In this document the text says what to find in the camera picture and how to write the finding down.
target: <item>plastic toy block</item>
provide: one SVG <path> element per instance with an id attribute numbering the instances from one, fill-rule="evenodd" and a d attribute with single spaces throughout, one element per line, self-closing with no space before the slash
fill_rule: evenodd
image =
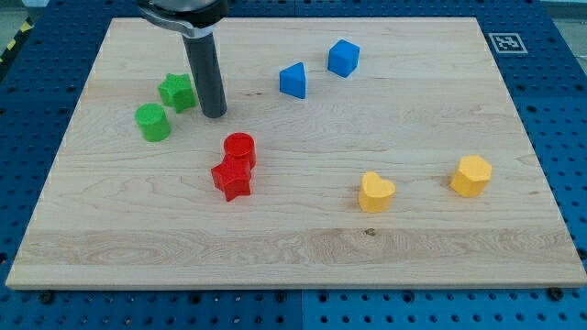
<path id="1" fill-rule="evenodd" d="M 212 179 L 215 187 L 224 192 L 227 202 L 250 195 L 249 160 L 226 155 L 222 163 L 212 169 Z"/>
<path id="2" fill-rule="evenodd" d="M 359 205 L 367 213 L 379 213 L 392 204 L 395 185 L 382 179 L 379 174 L 368 171 L 360 182 Z"/>
<path id="3" fill-rule="evenodd" d="M 460 159 L 450 187 L 462 197 L 474 197 L 483 192 L 492 178 L 492 165 L 479 155 Z"/>
<path id="4" fill-rule="evenodd" d="M 305 99 L 305 71 L 302 62 L 279 72 L 279 91 Z"/>
<path id="5" fill-rule="evenodd" d="M 165 109 L 159 104 L 144 104 L 135 113 L 143 137 L 149 142 L 164 140 L 172 132 Z"/>
<path id="6" fill-rule="evenodd" d="M 360 48 L 346 40 L 339 40 L 328 53 L 328 70 L 347 78 L 357 68 Z"/>
<path id="7" fill-rule="evenodd" d="M 247 133 L 238 132 L 228 136 L 224 140 L 224 151 L 238 160 L 248 160 L 251 169 L 257 163 L 255 140 Z"/>
<path id="8" fill-rule="evenodd" d="M 159 95 L 164 105 L 172 106 L 180 114 L 183 110 L 197 105 L 189 74 L 167 74 L 159 85 Z"/>

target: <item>table surface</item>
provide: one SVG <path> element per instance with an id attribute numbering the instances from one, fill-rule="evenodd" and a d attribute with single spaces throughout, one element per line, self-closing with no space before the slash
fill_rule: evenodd
<path id="1" fill-rule="evenodd" d="M 158 101 L 166 73 L 189 71 L 183 44 L 140 19 L 113 21 L 9 286 L 585 283 L 474 19 L 225 19 L 215 36 L 228 114 L 168 111 L 172 134 L 153 144 L 141 139 L 134 111 Z M 325 69 L 339 38 L 361 46 L 347 80 Z M 279 70 L 297 61 L 308 78 L 303 101 L 278 91 Z M 256 138 L 258 165 L 253 194 L 226 203 L 209 170 L 234 131 Z M 482 196 L 463 199 L 450 175 L 460 156 L 476 153 L 492 163 L 493 179 Z M 387 213 L 359 209 L 360 176 L 370 170 L 396 184 Z"/>

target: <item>blue cube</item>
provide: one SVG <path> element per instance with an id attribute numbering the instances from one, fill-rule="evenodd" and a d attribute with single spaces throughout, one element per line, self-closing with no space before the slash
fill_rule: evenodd
<path id="1" fill-rule="evenodd" d="M 328 53 L 328 69 L 347 78 L 357 68 L 360 48 L 346 40 L 339 40 Z"/>
<path id="2" fill-rule="evenodd" d="M 305 99 L 305 71 L 302 62 L 279 72 L 279 91 Z"/>

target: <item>blue pegboard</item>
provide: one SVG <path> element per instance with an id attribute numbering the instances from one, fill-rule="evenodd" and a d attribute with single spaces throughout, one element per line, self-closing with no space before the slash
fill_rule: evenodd
<path id="1" fill-rule="evenodd" d="M 112 17 L 134 0 L 52 0 L 0 83 L 0 279 Z M 477 17 L 527 54 L 490 47 L 571 237 L 587 251 L 587 78 L 536 0 L 231 0 L 233 17 Z M 584 328 L 587 291 L 14 292 L 0 329 Z"/>

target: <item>green block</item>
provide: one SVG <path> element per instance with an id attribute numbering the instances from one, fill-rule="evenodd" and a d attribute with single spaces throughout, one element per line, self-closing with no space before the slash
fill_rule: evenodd
<path id="1" fill-rule="evenodd" d="M 135 113 L 143 137 L 149 142 L 164 140 L 172 132 L 165 109 L 159 104 L 144 104 Z"/>
<path id="2" fill-rule="evenodd" d="M 159 94 L 164 105 L 172 106 L 180 114 L 183 110 L 197 105 L 189 74 L 168 73 L 159 85 Z"/>

